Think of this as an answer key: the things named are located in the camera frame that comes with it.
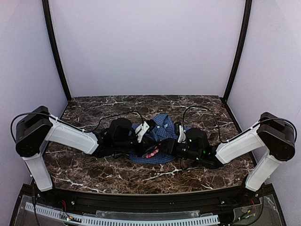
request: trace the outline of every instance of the light purple wall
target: light purple wall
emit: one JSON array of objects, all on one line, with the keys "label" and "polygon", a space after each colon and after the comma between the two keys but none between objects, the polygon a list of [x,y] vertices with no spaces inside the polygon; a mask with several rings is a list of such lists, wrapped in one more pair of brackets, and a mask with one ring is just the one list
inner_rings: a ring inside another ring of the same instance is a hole
[{"label": "light purple wall", "polygon": [[23,183],[30,182],[15,151],[14,116],[45,105],[60,115],[67,104],[48,40],[41,0],[6,0],[0,6],[0,225],[9,225]]},{"label": "light purple wall", "polygon": [[73,96],[222,96],[243,0],[51,0]]},{"label": "light purple wall", "polygon": [[[229,105],[246,129],[264,111],[301,134],[301,2],[256,0]],[[288,226],[301,225],[301,137],[296,155],[271,176]],[[262,153],[255,152],[257,159]]]}]

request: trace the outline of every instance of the brown marble surface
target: brown marble surface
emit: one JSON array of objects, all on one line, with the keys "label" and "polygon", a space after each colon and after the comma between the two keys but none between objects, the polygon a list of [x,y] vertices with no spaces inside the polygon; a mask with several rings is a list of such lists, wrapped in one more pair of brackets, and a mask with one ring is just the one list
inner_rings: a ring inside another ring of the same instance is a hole
[{"label": "brown marble surface", "polygon": [[[62,119],[90,129],[101,117],[136,110],[146,119],[167,113],[173,121],[181,121],[185,108],[192,105],[203,105],[214,112],[222,140],[238,133],[217,96],[77,97],[68,104]],[[140,122],[135,114],[125,117]],[[108,127],[111,120],[104,120],[101,128]],[[205,130],[210,144],[218,143],[217,126],[209,112],[192,109],[185,121],[187,126]],[[248,154],[219,169],[205,169],[182,160],[182,167],[188,169],[181,170],[179,159],[163,165],[133,163],[126,155],[99,159],[57,143],[49,145],[44,159],[57,188],[111,194],[167,194],[237,186],[254,168]]]}]

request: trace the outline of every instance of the red wire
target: red wire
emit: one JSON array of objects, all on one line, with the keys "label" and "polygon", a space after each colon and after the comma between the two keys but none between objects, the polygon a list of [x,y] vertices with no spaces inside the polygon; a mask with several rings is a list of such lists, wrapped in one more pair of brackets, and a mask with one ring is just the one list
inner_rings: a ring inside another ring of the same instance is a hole
[{"label": "red wire", "polygon": [[66,202],[64,200],[61,200],[61,203],[63,204],[63,206],[65,208],[65,212],[66,212]]},{"label": "red wire", "polygon": [[255,213],[256,213],[256,206],[255,206],[255,203],[254,203],[254,201],[253,201],[253,200],[251,200],[251,202],[253,203],[253,208],[252,208],[252,209],[254,209],[254,208],[255,208]]}]

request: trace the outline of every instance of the curved black frame pole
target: curved black frame pole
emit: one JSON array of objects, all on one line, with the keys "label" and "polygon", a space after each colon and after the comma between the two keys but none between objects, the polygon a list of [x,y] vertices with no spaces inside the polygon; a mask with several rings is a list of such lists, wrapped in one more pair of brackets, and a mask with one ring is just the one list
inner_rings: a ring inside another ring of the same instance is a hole
[{"label": "curved black frame pole", "polygon": [[227,84],[227,87],[226,87],[226,90],[224,93],[224,97],[223,97],[223,99],[226,102],[228,101],[228,98],[229,98],[229,95],[230,95],[230,92],[231,92],[231,89],[232,89],[232,86],[233,86],[233,83],[235,80],[236,72],[238,69],[241,53],[244,48],[244,43],[245,43],[245,39],[246,39],[246,31],[248,29],[249,18],[250,18],[250,13],[251,13],[251,5],[252,5],[252,0],[246,0],[244,17],[243,17],[243,22],[241,25],[236,54],[234,57],[234,62],[233,62],[233,66],[231,69],[230,77],[229,77],[228,84]]},{"label": "curved black frame pole", "polygon": [[50,41],[50,45],[51,45],[51,49],[52,49],[52,53],[53,53],[53,58],[55,59],[56,69],[57,69],[58,75],[60,77],[65,96],[66,96],[67,100],[70,101],[71,94],[70,94],[67,80],[66,80],[66,77],[65,77],[65,74],[63,71],[63,66],[62,66],[62,62],[60,59],[60,55],[59,55],[58,49],[57,49],[55,33],[53,30],[51,14],[50,14],[49,1],[42,0],[42,4],[43,4],[43,10],[44,10],[44,16],[45,16],[45,22],[46,22],[47,32],[48,32],[48,36],[49,36],[49,41]]}]

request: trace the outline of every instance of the white cable tray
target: white cable tray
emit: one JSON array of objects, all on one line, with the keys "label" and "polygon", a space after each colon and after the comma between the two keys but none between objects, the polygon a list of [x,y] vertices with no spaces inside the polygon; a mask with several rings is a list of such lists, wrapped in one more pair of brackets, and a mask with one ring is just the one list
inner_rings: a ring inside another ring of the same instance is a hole
[{"label": "white cable tray", "polygon": [[[33,204],[26,202],[25,210],[33,212]],[[54,210],[47,207],[36,205],[36,213],[48,218],[62,220],[60,218],[60,210]],[[75,221],[73,224],[81,226],[213,226],[219,224],[217,215],[199,218],[190,218],[182,220],[152,220],[152,221],[134,221],[134,220],[114,220],[96,217],[88,217],[77,214],[68,213]]]}]

